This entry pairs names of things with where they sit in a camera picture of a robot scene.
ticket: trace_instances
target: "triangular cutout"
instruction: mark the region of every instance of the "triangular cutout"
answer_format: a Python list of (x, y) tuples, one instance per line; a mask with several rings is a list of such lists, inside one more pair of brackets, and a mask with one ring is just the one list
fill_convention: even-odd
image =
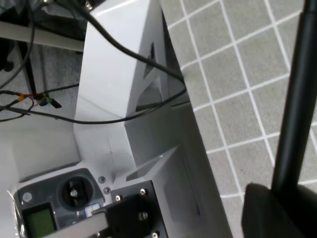
[[(155, 53), (154, 43), (151, 44), (151, 50), (150, 50), (150, 53), (148, 55), (148, 59), (149, 60), (153, 60), (155, 62), (157, 61), (156, 60), (156, 53)], [(153, 69), (152, 66), (150, 66), (148, 64), (146, 65), (143, 79), (145, 79), (148, 76), (148, 74), (152, 71), (152, 69)]]

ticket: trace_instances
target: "white grid line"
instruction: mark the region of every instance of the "white grid line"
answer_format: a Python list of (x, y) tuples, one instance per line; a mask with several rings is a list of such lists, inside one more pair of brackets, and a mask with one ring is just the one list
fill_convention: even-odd
[(234, 97), (240, 96), (241, 94), (244, 94), (244, 93), (247, 93), (247, 92), (248, 92), (248, 90), (247, 90), (247, 89), (243, 89), (243, 90), (241, 90), (241, 91), (239, 91), (239, 92), (236, 92), (236, 93), (230, 94), (230, 95), (225, 96), (225, 97), (223, 97), (223, 98), (216, 99), (216, 100), (214, 100), (214, 102), (213, 102), (213, 103), (215, 103), (215, 104), (217, 104), (217, 103), (221, 103), (221, 102), (223, 102), (223, 101), (226, 101), (226, 100), (228, 100), (228, 99), (231, 99), (231, 98), (234, 98)]
[(231, 25), (230, 25), (230, 22), (229, 22), (229, 17), (228, 17), (228, 15), (227, 15), (227, 12), (226, 12), (226, 9), (225, 9), (225, 7), (224, 7), (224, 4), (223, 4), (223, 1), (222, 1), (222, 0), (220, 0), (220, 4), (221, 4), (221, 8), (222, 8), (222, 13), (223, 13), (223, 16), (224, 16), (224, 20), (225, 20), (225, 22), (226, 22), (226, 24), (227, 24), (227, 27), (228, 27), (228, 30), (229, 30), (229, 35), (230, 35), (231, 41), (232, 41), (232, 43), (233, 43), (233, 47), (234, 47), (234, 50), (235, 50), (235, 52), (236, 52), (237, 58), (238, 58), (238, 62), (239, 62), (239, 65), (240, 65), (240, 68), (241, 68), (241, 71), (242, 71), (242, 75), (243, 75), (245, 84), (246, 84), (246, 86), (247, 86), (247, 89), (248, 89), (248, 92), (249, 92), (249, 95), (250, 95), (250, 98), (251, 98), (251, 103), (252, 103), (254, 112), (255, 112), (255, 114), (256, 114), (256, 117), (257, 117), (257, 120), (258, 120), (260, 129), (261, 129), (261, 132), (262, 132), (262, 136), (264, 137), (264, 141), (265, 141), (265, 145), (266, 145), (267, 150), (268, 150), (269, 158), (270, 158), (270, 160), (271, 160), (272, 165), (274, 166), (275, 160), (274, 160), (274, 157), (273, 157), (271, 148), (270, 148), (270, 146), (269, 146), (268, 140), (267, 140), (267, 138), (266, 138), (266, 133), (265, 133), (265, 129), (264, 129), (264, 126), (263, 126), (263, 124), (262, 124), (262, 121), (261, 121), (260, 113), (259, 113), (259, 111), (258, 111), (256, 102), (255, 102), (255, 99), (254, 99), (254, 96), (253, 96), (253, 93), (252, 93), (252, 91), (251, 91), (250, 84), (249, 84), (249, 81), (248, 81), (248, 77), (247, 77), (247, 74), (246, 74), (246, 71), (245, 71), (245, 68), (244, 68), (244, 65), (243, 65), (241, 56), (240, 56), (240, 52), (239, 52), (237, 43), (236, 43), (236, 41), (235, 41), (235, 38), (234, 38), (234, 35), (233, 35), (233, 32), (232, 32)]
[[(182, 10), (183, 10), (183, 13), (184, 13), (185, 17), (187, 17), (187, 13), (186, 13), (186, 9), (185, 9), (183, 0), (180, 0), (180, 4), (181, 4), (181, 7), (182, 7)], [(226, 146), (227, 144), (226, 144), (226, 141), (225, 141), (225, 138), (224, 138), (224, 134), (223, 134), (221, 125), (220, 125), (220, 121), (219, 121), (219, 118), (218, 118), (218, 114), (217, 114), (216, 109), (215, 109), (215, 106), (214, 106), (214, 104), (213, 104), (211, 92), (210, 92), (210, 89), (209, 89), (208, 83), (207, 83), (206, 74), (205, 74), (205, 71), (204, 71), (204, 68), (203, 68), (202, 61), (201, 61), (200, 56), (199, 56), (198, 48), (197, 48), (197, 45), (196, 45), (196, 41), (195, 41), (194, 34), (193, 34), (193, 31), (192, 31), (192, 28), (191, 28), (191, 25), (190, 25), (190, 22), (189, 22), (189, 18), (188, 18), (188, 17), (186, 18), (186, 24), (187, 24), (187, 27), (188, 27), (189, 35), (190, 35), (191, 40), (192, 40), (192, 43), (193, 43), (193, 47), (194, 47), (194, 51), (195, 51), (196, 57), (197, 57), (197, 59), (198, 59), (199, 67), (200, 67), (200, 70), (201, 70), (202, 75), (203, 75), (203, 80), (204, 80), (204, 83), (205, 83), (205, 87), (206, 87), (206, 89), (207, 89), (207, 94), (208, 94), (209, 100), (210, 100), (210, 102), (211, 102), (211, 107), (212, 107), (213, 114), (214, 114), (214, 117), (215, 117), (215, 120), (216, 120), (216, 124), (217, 124), (218, 129), (219, 129), (220, 137), (221, 137), (221, 140), (222, 140), (222, 142), (223, 142), (223, 145)], [(238, 180), (237, 173), (236, 173), (236, 171), (235, 171), (235, 169), (234, 169), (234, 166), (233, 166), (233, 163), (232, 163), (232, 159), (231, 159), (229, 150), (228, 150), (228, 149), (225, 149), (225, 151), (226, 151), (227, 158), (228, 158), (228, 161), (229, 161), (229, 164), (230, 164), (232, 173), (233, 173), (234, 180), (235, 180), (235, 182), (236, 182), (236, 186), (237, 186), (237, 188), (238, 188), (238, 192), (239, 192), (239, 194), (240, 194), (241, 201), (243, 202), (244, 198), (243, 198), (243, 195), (242, 195), (241, 186), (240, 186), (240, 183), (239, 183), (239, 180)]]
[[(278, 21), (276, 21), (274, 24), (265, 26), (265, 27), (263, 27), (263, 28), (261, 28), (261, 29), (259, 29), (259, 30), (256, 30), (255, 32), (252, 32), (252, 33), (250, 33), (250, 34), (248, 34), (248, 35), (246, 35), (246, 36), (244, 36), (244, 37), (241, 37), (240, 39), (237, 39), (237, 40), (236, 40), (236, 43), (237, 43), (237, 44), (240, 44), (241, 42), (243, 42), (243, 41), (245, 41), (245, 40), (247, 40), (247, 39), (249, 39), (249, 38), (251, 38), (251, 37), (253, 37), (253, 36), (256, 36), (257, 34), (260, 34), (260, 33), (264, 32), (264, 31), (266, 31), (266, 30), (268, 30), (268, 29), (270, 29), (270, 28), (273, 28), (274, 26), (277, 26), (277, 25), (279, 25), (279, 24), (281, 24), (281, 23), (283, 23), (283, 22), (285, 22), (285, 21), (287, 21), (287, 20), (290, 20), (290, 19), (292, 19), (292, 18), (298, 16), (300, 13), (301, 13), (301, 11), (297, 11), (297, 12), (295, 12), (295, 13), (292, 13), (292, 14), (290, 14), (290, 15), (288, 15), (288, 16), (286, 16), (286, 17), (284, 17), (284, 18), (282, 18), (282, 19), (280, 19), (280, 20), (278, 20)], [(206, 54), (206, 55), (201, 56), (201, 59), (205, 60), (205, 59), (207, 59), (207, 58), (209, 58), (209, 57), (211, 57), (211, 56), (214, 56), (214, 55), (216, 55), (216, 54), (218, 54), (218, 53), (220, 53), (220, 52), (222, 52), (222, 51), (224, 51), (224, 50), (226, 50), (226, 49), (228, 49), (228, 48), (230, 48), (230, 47), (232, 47), (232, 46), (233, 46), (233, 44), (230, 43), (230, 44), (228, 44), (228, 45), (226, 45), (226, 46), (224, 46), (224, 47), (222, 47), (222, 48), (220, 48), (220, 49), (218, 49), (218, 50), (215, 50), (215, 51), (213, 51), (213, 52), (211, 52), (211, 53), (208, 53), (208, 54)], [(191, 66), (192, 64), (195, 64), (195, 63), (197, 63), (197, 62), (198, 62), (197, 59), (196, 59), (196, 60), (193, 60), (193, 61), (191, 61), (191, 62), (188, 62), (188, 63), (182, 65), (180, 68), (181, 68), (181, 70), (183, 70), (184, 68), (186, 68), (186, 67), (188, 67), (188, 66)]]
[(172, 29), (174, 26), (176, 26), (176, 25), (182, 23), (183, 21), (186, 21), (188, 18), (190, 18), (190, 17), (196, 15), (197, 13), (199, 13), (199, 12), (205, 10), (206, 8), (208, 8), (208, 7), (212, 6), (212, 5), (214, 5), (214, 4), (217, 3), (217, 2), (219, 2), (219, 0), (211, 1), (211, 2), (209, 2), (209, 3), (205, 4), (205, 5), (203, 5), (202, 7), (196, 9), (195, 11), (189, 13), (188, 15), (186, 14), (183, 18), (181, 18), (181, 19), (175, 21), (174, 23), (168, 25), (168, 26), (167, 26), (167, 29), (168, 29), (168, 30)]
[(303, 182), (299, 182), (298, 184), (300, 185), (307, 185), (307, 184), (312, 184), (312, 183), (316, 183), (317, 179), (312, 179), (312, 180), (307, 180), (307, 181), (303, 181)]
[(292, 14), (290, 14), (290, 15), (288, 15), (288, 16), (286, 16), (286, 17), (284, 17), (284, 18), (282, 18), (282, 19), (280, 19), (280, 20), (278, 20), (278, 21), (276, 21), (276, 24), (277, 25), (279, 25), (279, 24), (281, 24), (281, 23), (283, 23), (283, 22), (285, 22), (285, 21), (288, 21), (288, 20), (290, 20), (290, 19), (292, 19), (292, 18), (294, 18), (294, 17), (297, 17), (299, 14), (301, 14), (301, 10), (299, 10), (299, 11), (297, 11), (297, 12), (295, 12), (295, 13), (292, 13)]
[[(308, 185), (308, 184), (314, 184), (314, 183), (317, 183), (317, 179), (302, 181), (302, 182), (299, 182), (298, 184), (300, 184), (300, 185)], [(238, 197), (238, 196), (240, 196), (240, 194), (238, 194), (238, 193), (221, 194), (220, 195), (221, 198), (233, 198), (233, 197)]]
[(239, 193), (233, 193), (233, 194), (225, 194), (225, 195), (220, 195), (221, 198), (232, 198), (232, 197), (239, 197)]
[(309, 136), (310, 136), (312, 143), (314, 145), (315, 153), (317, 154), (317, 141), (316, 141), (312, 127), (309, 130)]
[(206, 151), (206, 153), (207, 154), (212, 154), (212, 153), (215, 153), (215, 152), (219, 152), (219, 151), (225, 150), (226, 148), (227, 149), (232, 149), (232, 148), (237, 147), (237, 146), (250, 144), (250, 143), (253, 143), (253, 142), (264, 140), (265, 138), (269, 139), (269, 138), (276, 137), (276, 136), (279, 136), (279, 135), (280, 135), (280, 132), (275, 132), (275, 133), (272, 133), (272, 134), (267, 135), (265, 137), (264, 136), (260, 136), (260, 137), (252, 138), (252, 139), (249, 139), (249, 140), (241, 141), (241, 142), (238, 142), (238, 143), (234, 143), (234, 144), (231, 144), (231, 145), (227, 145), (226, 147), (223, 146), (223, 147), (220, 147), (220, 148), (217, 148), (217, 149), (208, 150), (208, 151)]
[(206, 107), (208, 107), (208, 106), (211, 106), (211, 103), (210, 103), (210, 102), (209, 102), (209, 103), (202, 104), (202, 105), (200, 105), (200, 106), (198, 106), (198, 107), (193, 108), (193, 111), (196, 112), (196, 111), (198, 111), (198, 110), (200, 110), (200, 109), (203, 109), (203, 108), (206, 108)]
[[(262, 88), (262, 87), (264, 87), (264, 86), (267, 86), (267, 85), (269, 85), (269, 84), (271, 84), (271, 83), (275, 83), (275, 82), (280, 81), (280, 80), (282, 80), (282, 79), (285, 79), (285, 78), (287, 78), (287, 77), (289, 77), (289, 73), (283, 74), (283, 75), (281, 75), (281, 76), (278, 76), (278, 77), (276, 77), (276, 78), (270, 79), (270, 80), (265, 81), (265, 82), (263, 82), (263, 83), (259, 83), (259, 84), (255, 85), (255, 86), (250, 87), (250, 89), (251, 89), (251, 90), (255, 90), (255, 89), (258, 89), (258, 88)], [(241, 90), (241, 91), (232, 93), (232, 94), (227, 95), (227, 96), (225, 96), (225, 97), (216, 99), (216, 100), (214, 100), (213, 103), (214, 103), (214, 104), (217, 104), (217, 103), (226, 101), (226, 100), (228, 100), (228, 99), (231, 99), (231, 98), (240, 96), (241, 94), (244, 94), (244, 93), (247, 93), (247, 92), (248, 92), (248, 89), (243, 89), (243, 90)], [(200, 109), (203, 109), (203, 108), (205, 108), (205, 107), (208, 107), (208, 106), (210, 106), (210, 105), (211, 105), (210, 103), (205, 103), (205, 104), (199, 105), (199, 106), (193, 108), (193, 111), (196, 112), (196, 111), (198, 111), (198, 110), (200, 110)]]
[(276, 22), (275, 22), (275, 18), (274, 18), (274, 15), (273, 15), (273, 11), (272, 11), (272, 8), (271, 8), (271, 5), (270, 3), (268, 2), (268, 0), (264, 0), (265, 2), (265, 5), (266, 5), (266, 8), (267, 8), (267, 12), (268, 12), (268, 16), (272, 22), (272, 25), (273, 25), (273, 29), (274, 29), (274, 32), (276, 34), (276, 37), (277, 37), (277, 41), (278, 41), (278, 44), (279, 44), (279, 47), (282, 51), (282, 55), (283, 55), (283, 58), (284, 58), (284, 62), (286, 64), (286, 67), (288, 69), (288, 71), (291, 69), (291, 64), (288, 60), (288, 56), (287, 56), (287, 53), (286, 53), (286, 49), (284, 47), (284, 44), (283, 44), (283, 41), (282, 41), (282, 37), (277, 29), (277, 25), (276, 25)]

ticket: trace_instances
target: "screw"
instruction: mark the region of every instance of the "screw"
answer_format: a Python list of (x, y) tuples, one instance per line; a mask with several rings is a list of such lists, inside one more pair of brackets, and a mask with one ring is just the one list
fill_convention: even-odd
[(147, 220), (149, 217), (148, 213), (147, 212), (140, 212), (139, 213), (139, 220), (140, 221), (145, 221)]
[(158, 237), (159, 237), (158, 233), (156, 233), (156, 232), (152, 233), (152, 238), (158, 238)]
[(147, 195), (147, 191), (144, 189), (144, 188), (142, 188), (141, 190), (140, 190), (140, 194), (141, 195)]
[(106, 178), (104, 177), (104, 176), (100, 176), (99, 178), (98, 178), (98, 182), (99, 183), (104, 183), (106, 181)]
[(70, 192), (70, 196), (72, 196), (72, 197), (77, 197), (77, 196), (78, 196), (78, 191), (77, 191), (77, 190), (72, 190), (72, 191)]
[(109, 187), (104, 188), (104, 194), (109, 194), (111, 189)]
[(120, 201), (121, 200), (121, 195), (117, 195), (116, 197), (115, 197), (115, 200), (118, 202), (118, 201)]
[(89, 1), (86, 1), (86, 3), (85, 3), (85, 7), (86, 7), (88, 10), (93, 9), (93, 6), (90, 4), (90, 2), (89, 2)]

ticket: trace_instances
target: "black cable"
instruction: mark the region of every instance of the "black cable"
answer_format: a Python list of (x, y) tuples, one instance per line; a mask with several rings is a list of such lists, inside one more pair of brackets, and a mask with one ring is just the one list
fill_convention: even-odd
[[(70, 12), (70, 14), (73, 16), (74, 20), (75, 20), (76, 22), (78, 22), (78, 20), (77, 20), (77, 18), (76, 18), (76, 16), (75, 16), (75, 13), (74, 13), (70, 8), (64, 6), (63, 4), (60, 4), (58, 1), (56, 1), (55, 3), (56, 3), (57, 5), (59, 5), (60, 7), (63, 7), (63, 8), (65, 8), (66, 10), (68, 10), (68, 11)], [(82, 29), (80, 28), (79, 24), (75, 24), (75, 27), (77, 28), (77, 30), (78, 30), (79, 34), (81, 35), (81, 37), (84, 39), (85, 36), (84, 36), (84, 34), (83, 34), (83, 32), (82, 32)]]
[(21, 96), (21, 94), (22, 94), (25, 97), (32, 97), (32, 96), (47, 94), (47, 93), (51, 93), (51, 92), (57, 92), (57, 91), (61, 91), (61, 90), (69, 89), (69, 88), (75, 88), (75, 87), (78, 87), (78, 86), (79, 86), (79, 83), (76, 83), (76, 84), (72, 84), (72, 85), (69, 85), (69, 86), (49, 89), (49, 90), (46, 90), (44, 92), (36, 93), (36, 94), (23, 94), (23, 93), (13, 92), (13, 91), (9, 91), (9, 90), (2, 90), (2, 91), (0, 91), (0, 95), (1, 94), (8, 94), (8, 95), (13, 95), (13, 96)]
[(86, 124), (86, 125), (98, 125), (98, 124), (112, 124), (112, 123), (118, 123), (118, 122), (123, 122), (123, 121), (128, 121), (128, 120), (132, 120), (135, 118), (139, 118), (143, 115), (146, 115), (148, 113), (151, 113), (161, 107), (163, 107), (164, 105), (166, 105), (167, 103), (173, 101), (174, 99), (178, 98), (179, 96), (183, 95), (184, 93), (186, 93), (186, 89), (183, 89), (181, 92), (179, 92), (178, 94), (170, 97), (169, 99), (165, 100), (164, 102), (162, 102), (159, 106), (155, 107), (155, 108), (151, 108), (148, 109), (142, 113), (130, 116), (130, 117), (126, 117), (126, 118), (122, 118), (122, 119), (116, 119), (116, 120), (106, 120), (106, 121), (82, 121), (82, 120), (74, 120), (74, 119), (70, 119), (70, 118), (65, 118), (65, 117), (61, 117), (58, 115), (53, 115), (53, 114), (48, 114), (48, 113), (41, 113), (41, 112), (36, 112), (36, 111), (32, 111), (32, 110), (25, 110), (25, 109), (19, 109), (19, 108), (5, 108), (4, 106), (0, 106), (0, 110), (7, 110), (7, 111), (11, 111), (11, 112), (16, 112), (16, 113), (23, 113), (23, 114), (34, 114), (34, 115), (40, 115), (40, 116), (44, 116), (44, 117), (49, 117), (49, 118), (54, 118), (54, 119), (60, 119), (60, 120), (64, 120), (64, 121), (68, 121), (68, 122), (72, 122), (75, 124)]
[(74, 36), (69, 36), (67, 34), (63, 34), (63, 33), (60, 33), (60, 32), (57, 32), (57, 31), (54, 31), (46, 26), (43, 26), (42, 24), (39, 24), (38, 22), (35, 22), (34, 23), (38, 28), (42, 29), (42, 30), (45, 30), (45, 31), (48, 31), (48, 32), (51, 32), (53, 34), (56, 34), (56, 35), (59, 35), (59, 36), (62, 36), (62, 37), (66, 37), (66, 38), (69, 38), (69, 39), (72, 39), (72, 40), (76, 40), (76, 41), (83, 41), (83, 39), (80, 39), (80, 38), (77, 38), (77, 37), (74, 37)]
[(146, 63), (152, 67), (155, 67), (167, 74), (169, 74), (170, 76), (179, 79), (180, 81), (184, 81), (184, 78), (181, 74), (176, 73), (168, 68), (166, 68), (163, 65), (160, 65), (158, 63), (156, 63), (153, 60), (149, 60), (144, 56), (141, 56), (131, 50), (129, 50), (128, 48), (125, 48), (123, 45), (121, 45), (118, 41), (116, 41), (100, 24), (99, 22), (92, 16), (90, 15), (90, 13), (82, 8), (77, 0), (69, 0), (69, 3), (78, 11), (79, 14), (82, 15), (83, 18), (85, 18), (87, 21), (89, 21), (95, 28), (96, 30), (98, 30), (100, 32), (100, 34), (102, 34), (102, 36), (109, 41), (109, 43), (111, 43), (114, 47), (116, 47), (118, 50), (122, 51), (123, 53), (143, 62)]
[(34, 101), (33, 99), (32, 100), (32, 105), (29, 107), (28, 110), (26, 110), (25, 113), (21, 113), (21, 115), (17, 116), (17, 117), (13, 117), (13, 118), (7, 118), (7, 119), (0, 119), (0, 122), (5, 122), (5, 121), (10, 121), (10, 120), (15, 120), (15, 119), (18, 119), (18, 118), (22, 118), (24, 117), (25, 115), (30, 115), (29, 112), (31, 111), (31, 109), (34, 107)]
[[(124, 46), (122, 46), (119, 42), (117, 42), (96, 20), (94, 17), (92, 17), (90, 15), (89, 12), (87, 12), (85, 9), (83, 9), (81, 6), (79, 6), (77, 4), (77, 2), (75, 0), (70, 0), (70, 3), (72, 4), (72, 6), (77, 9), (77, 11), (85, 18), (87, 19), (104, 37), (106, 40), (108, 40), (113, 46), (115, 46), (117, 49), (119, 49), (120, 51), (122, 51), (123, 53), (143, 62), (146, 64), (149, 64), (152, 67), (155, 67), (157, 69), (160, 69), (161, 71), (169, 74), (172, 77), (175, 77), (177, 79), (179, 79), (181, 82), (184, 81), (184, 78), (182, 75), (175, 73), (174, 71), (166, 68), (163, 65), (160, 65), (158, 63), (156, 63), (155, 61), (149, 60), (146, 57), (143, 57), (127, 48), (125, 48)], [(128, 121), (128, 120), (132, 120), (138, 117), (141, 117), (143, 115), (146, 115), (150, 112), (153, 112), (161, 107), (163, 107), (164, 105), (166, 105), (167, 103), (173, 101), (174, 99), (178, 98), (179, 96), (183, 95), (184, 93), (186, 93), (187, 90), (186, 88), (183, 89), (181, 92), (179, 92), (178, 94), (172, 96), (171, 98), (165, 100), (164, 102), (160, 103), (158, 106), (148, 109), (142, 113), (130, 116), (130, 117), (126, 117), (123, 119), (116, 119), (116, 120), (109, 120), (109, 121), (81, 121), (81, 120), (74, 120), (74, 119), (70, 119), (70, 118), (65, 118), (65, 117), (61, 117), (58, 115), (52, 115), (52, 114), (48, 114), (48, 113), (41, 113), (41, 112), (35, 112), (32, 110), (24, 110), (24, 109), (18, 109), (18, 108), (6, 108), (4, 106), (0, 106), (0, 109), (2, 110), (8, 110), (8, 111), (12, 111), (12, 112), (16, 112), (16, 113), (29, 113), (29, 114), (34, 114), (34, 115), (40, 115), (40, 116), (44, 116), (44, 117), (50, 117), (50, 118), (54, 118), (54, 119), (60, 119), (60, 120), (64, 120), (64, 121), (68, 121), (68, 122), (72, 122), (72, 123), (76, 123), (76, 124), (111, 124), (111, 123), (118, 123), (118, 122), (123, 122), (123, 121)]]
[(75, 87), (79, 87), (79, 83), (69, 85), (69, 86), (60, 87), (60, 88), (49, 89), (49, 90), (46, 90), (42, 93), (37, 93), (37, 94), (47, 94), (47, 93), (57, 92), (57, 91), (61, 91), (61, 90), (69, 89), (69, 88), (75, 88)]
[(32, 47), (33, 47), (33, 42), (34, 42), (34, 33), (35, 33), (35, 26), (34, 26), (34, 16), (33, 16), (33, 12), (30, 6), (30, 3), (28, 0), (25, 0), (26, 3), (26, 7), (30, 13), (30, 23), (31, 23), (31, 41), (30, 41), (30, 46), (29, 49), (23, 59), (22, 64), (20, 65), (20, 67), (16, 70), (16, 72), (7, 80), (5, 81), (3, 84), (0, 85), (0, 89), (2, 89), (3, 87), (5, 87), (7, 84), (9, 84), (12, 80), (15, 79), (15, 77), (19, 74), (19, 72), (24, 68), (25, 64), (27, 63), (27, 61), (29, 60), (31, 51), (32, 51)]

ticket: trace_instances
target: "floor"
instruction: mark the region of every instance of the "floor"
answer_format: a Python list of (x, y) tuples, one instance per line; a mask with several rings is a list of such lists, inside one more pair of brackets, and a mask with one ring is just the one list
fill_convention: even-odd
[[(14, 72), (20, 65), (18, 53), (15, 49), (13, 49), (8, 59), (14, 62), (14, 69), (11, 72), (4, 72), (4, 70), (0, 71), (0, 82), (9, 78), (12, 72)], [(42, 92), (45, 88), (44, 85), (46, 85), (47, 89), (53, 89), (78, 83), (80, 78), (81, 61), (82, 55), (76, 52), (34, 45), (31, 53), (31, 64), (37, 91)], [(19, 73), (18, 76), (4, 89), (28, 93), (28, 87), (24, 73)], [(58, 101), (63, 107), (69, 108), (74, 115), (77, 102), (77, 93), (78, 88), (72, 88), (50, 93), (50, 97)], [(2, 95), (0, 97), (0, 103), (1, 105), (4, 105), (13, 101), (14, 99), (15, 97), (13, 96)], [(30, 100), (26, 99), (16, 106), (26, 109), (30, 105)], [(47, 113), (58, 112), (58, 110), (51, 105), (46, 105), (44, 107), (36, 106), (34, 110)], [(3, 111), (0, 114), (1, 119), (16, 116), (15, 113), (8, 111)]]

